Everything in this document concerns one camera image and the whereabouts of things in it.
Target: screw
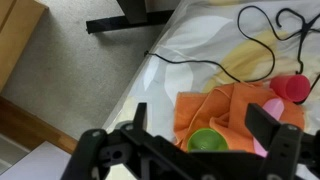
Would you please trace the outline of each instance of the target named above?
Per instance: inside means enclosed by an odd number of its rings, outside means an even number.
[[[267,180],[282,180],[282,178],[276,174],[268,174]]]
[[[100,131],[95,131],[92,133],[92,136],[93,137],[97,137],[97,136],[100,136],[101,132]]]
[[[128,124],[126,125],[126,130],[132,130],[133,129],[133,125],[132,124]]]
[[[295,130],[297,130],[297,127],[292,126],[292,125],[288,125],[288,129],[290,129],[292,131],[295,131]]]
[[[206,175],[203,175],[201,180],[215,180],[216,178],[214,178],[212,175],[210,174],[206,174]]]

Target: gray carpet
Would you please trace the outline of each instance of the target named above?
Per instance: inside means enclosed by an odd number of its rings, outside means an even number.
[[[41,0],[41,18],[1,96],[79,138],[101,128],[163,26],[88,35],[85,21],[122,15],[116,0]],[[151,10],[177,1],[150,1]]]

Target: orange cloth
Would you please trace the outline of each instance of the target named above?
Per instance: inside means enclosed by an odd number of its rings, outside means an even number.
[[[212,128],[226,140],[230,150],[254,152],[253,136],[245,126],[248,103],[263,106],[278,96],[262,83],[234,83],[213,89],[208,94],[179,93],[175,106],[174,133],[177,146],[187,150],[190,136],[200,128]],[[281,121],[304,128],[303,111],[283,100]]]

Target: green cup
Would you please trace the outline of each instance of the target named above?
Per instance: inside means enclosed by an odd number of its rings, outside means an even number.
[[[225,151],[228,144],[217,131],[202,128],[194,132],[188,141],[188,151],[192,150]]]

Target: red cup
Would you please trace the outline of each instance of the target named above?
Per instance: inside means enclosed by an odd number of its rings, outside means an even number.
[[[310,82],[303,75],[277,76],[271,79],[270,88],[289,101],[300,102],[310,93]]]

